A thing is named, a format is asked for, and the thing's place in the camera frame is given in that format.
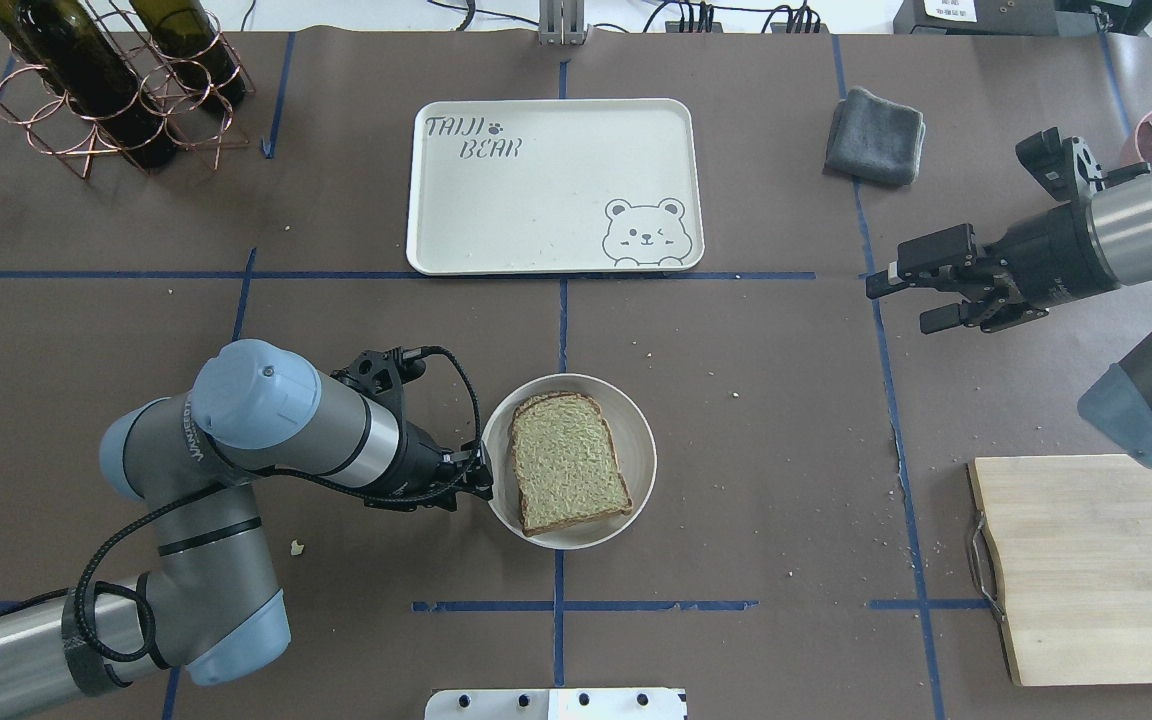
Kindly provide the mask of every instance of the slice of bread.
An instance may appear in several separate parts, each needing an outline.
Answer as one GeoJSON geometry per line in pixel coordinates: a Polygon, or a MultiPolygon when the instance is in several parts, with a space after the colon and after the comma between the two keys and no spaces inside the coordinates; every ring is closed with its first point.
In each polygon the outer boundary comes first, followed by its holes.
{"type": "Polygon", "coordinates": [[[528,397],[513,411],[509,439],[526,537],[634,510],[612,430],[593,397],[528,397]]]}

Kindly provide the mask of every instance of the bear drawing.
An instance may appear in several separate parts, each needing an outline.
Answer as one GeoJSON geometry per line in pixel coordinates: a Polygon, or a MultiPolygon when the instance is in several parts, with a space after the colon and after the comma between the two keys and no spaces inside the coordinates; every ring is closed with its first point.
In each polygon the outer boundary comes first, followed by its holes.
{"type": "Polygon", "coordinates": [[[682,202],[666,197],[655,205],[607,204],[607,236],[602,251],[616,266],[682,266],[691,252],[691,236],[682,227],[682,202]]]}

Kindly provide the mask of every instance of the wine bottle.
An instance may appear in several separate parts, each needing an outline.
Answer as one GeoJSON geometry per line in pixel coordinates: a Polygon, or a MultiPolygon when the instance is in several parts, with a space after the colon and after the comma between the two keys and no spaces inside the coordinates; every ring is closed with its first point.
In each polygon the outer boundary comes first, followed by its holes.
{"type": "Polygon", "coordinates": [[[154,99],[120,56],[79,0],[18,0],[17,26],[28,46],[61,88],[96,120],[128,158],[157,168],[177,146],[166,135],[154,99]]]}
{"type": "MultiPolygon", "coordinates": [[[[247,97],[247,83],[236,73],[237,67],[225,46],[219,41],[212,44],[217,31],[211,26],[207,14],[202,12],[198,0],[132,0],[132,8],[141,15],[141,22],[145,23],[150,37],[154,38],[162,53],[192,60],[191,63],[173,65],[185,90],[204,91],[207,76],[211,76],[215,91],[237,108],[247,97]]],[[[207,97],[202,106],[215,114],[223,113],[223,104],[215,97],[207,97]]]]}
{"type": "MultiPolygon", "coordinates": [[[[30,65],[41,65],[41,60],[38,59],[35,51],[24,41],[24,37],[20,35],[20,28],[15,24],[15,0],[0,0],[0,31],[8,38],[12,50],[15,50],[15,54],[20,59],[30,65]]],[[[65,93],[60,88],[60,83],[56,82],[56,78],[51,77],[51,73],[46,68],[38,70],[38,77],[41,77],[41,82],[45,83],[52,94],[65,93]]]]}

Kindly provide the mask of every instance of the wooden cutting board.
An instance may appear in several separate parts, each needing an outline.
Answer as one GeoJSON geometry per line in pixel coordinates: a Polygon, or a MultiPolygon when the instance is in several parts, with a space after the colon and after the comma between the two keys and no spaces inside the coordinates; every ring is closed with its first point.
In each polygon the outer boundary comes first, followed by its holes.
{"type": "Polygon", "coordinates": [[[1011,682],[1152,683],[1152,470],[1123,455],[978,457],[970,477],[1011,682]]]}

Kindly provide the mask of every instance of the white floor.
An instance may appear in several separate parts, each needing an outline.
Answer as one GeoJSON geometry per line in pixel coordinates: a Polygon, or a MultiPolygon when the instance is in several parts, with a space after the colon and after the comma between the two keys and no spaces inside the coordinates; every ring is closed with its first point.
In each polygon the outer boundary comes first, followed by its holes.
{"type": "MultiPolygon", "coordinates": [[[[94,5],[105,5],[108,0],[90,0],[94,5]]],[[[465,3],[465,0],[442,0],[448,5],[465,3]]],[[[247,13],[251,0],[202,0],[205,8],[220,18],[225,29],[237,29],[247,13]]],[[[741,6],[741,8],[774,8],[779,5],[773,0],[718,0],[720,5],[741,6]]],[[[510,13],[525,18],[536,18],[539,0],[477,0],[479,9],[510,13]]],[[[588,23],[616,23],[619,26],[639,32],[646,18],[652,14],[657,0],[586,0],[585,20],[588,23]]],[[[820,14],[831,31],[839,33],[888,33],[892,29],[892,15],[900,8],[900,0],[812,0],[812,8],[820,14]]],[[[666,9],[658,15],[652,24],[654,32],[664,30],[665,18],[676,18],[675,9],[666,9]]],[[[424,0],[256,0],[255,9],[247,22],[248,29],[271,29],[287,31],[328,24],[347,29],[381,29],[381,31],[404,31],[404,29],[453,29],[460,24],[463,12],[438,8],[424,0]]],[[[714,18],[723,24],[726,32],[758,32],[763,28],[765,13],[742,13],[718,10],[714,18]]],[[[479,15],[470,29],[500,29],[524,26],[516,20],[492,18],[479,15]]],[[[1152,35],[1152,24],[1149,26],[1152,35]]]]}

